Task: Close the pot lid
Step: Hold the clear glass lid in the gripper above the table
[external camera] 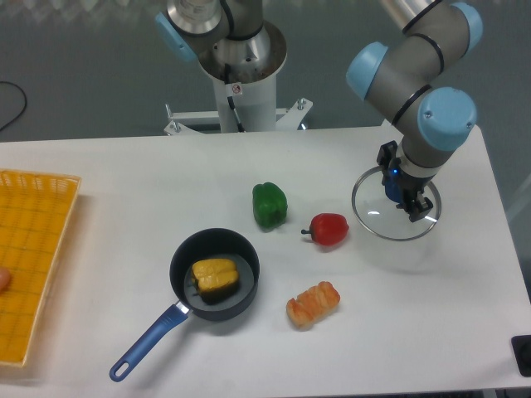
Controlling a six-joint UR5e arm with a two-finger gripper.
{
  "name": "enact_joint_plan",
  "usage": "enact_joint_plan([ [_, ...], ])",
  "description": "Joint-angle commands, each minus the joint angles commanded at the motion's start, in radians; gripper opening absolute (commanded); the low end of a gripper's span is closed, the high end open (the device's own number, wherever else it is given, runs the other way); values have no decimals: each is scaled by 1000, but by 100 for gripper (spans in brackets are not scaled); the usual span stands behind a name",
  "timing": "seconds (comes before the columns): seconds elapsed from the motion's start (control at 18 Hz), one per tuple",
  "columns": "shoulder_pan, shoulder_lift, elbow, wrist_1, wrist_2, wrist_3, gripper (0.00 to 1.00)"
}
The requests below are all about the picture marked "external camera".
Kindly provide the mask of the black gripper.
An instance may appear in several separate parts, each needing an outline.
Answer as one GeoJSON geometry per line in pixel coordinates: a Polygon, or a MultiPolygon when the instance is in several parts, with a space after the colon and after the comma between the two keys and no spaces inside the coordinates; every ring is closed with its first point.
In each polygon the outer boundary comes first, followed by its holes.
{"type": "Polygon", "coordinates": [[[387,198],[396,203],[397,209],[408,210],[410,222],[417,222],[429,214],[431,200],[424,197],[424,189],[434,175],[411,163],[396,141],[380,147],[377,165],[381,168],[387,198]]]}

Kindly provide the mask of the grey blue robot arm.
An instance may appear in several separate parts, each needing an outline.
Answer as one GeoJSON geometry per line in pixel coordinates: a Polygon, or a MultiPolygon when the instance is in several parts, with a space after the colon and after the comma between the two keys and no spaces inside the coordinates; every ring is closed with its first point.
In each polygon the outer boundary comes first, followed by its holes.
{"type": "MultiPolygon", "coordinates": [[[[463,2],[386,1],[405,35],[391,49],[365,46],[346,72],[350,89],[401,134],[378,153],[387,197],[411,221],[432,209],[424,189],[475,127],[467,93],[431,82],[480,41],[483,22],[463,2]]],[[[224,132],[271,131],[276,125],[276,76],[287,45],[265,20],[259,1],[171,1],[155,18],[159,34],[183,61],[198,61],[211,78],[224,132]]]]}

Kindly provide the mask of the fingertip at left edge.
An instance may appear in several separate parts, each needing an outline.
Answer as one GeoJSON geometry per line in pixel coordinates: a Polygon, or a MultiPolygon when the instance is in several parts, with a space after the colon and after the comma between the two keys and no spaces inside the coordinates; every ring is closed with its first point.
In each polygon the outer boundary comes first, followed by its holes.
{"type": "Polygon", "coordinates": [[[11,282],[11,279],[12,279],[11,272],[6,268],[1,267],[0,268],[0,291],[1,292],[3,292],[8,287],[8,285],[11,282]]]}

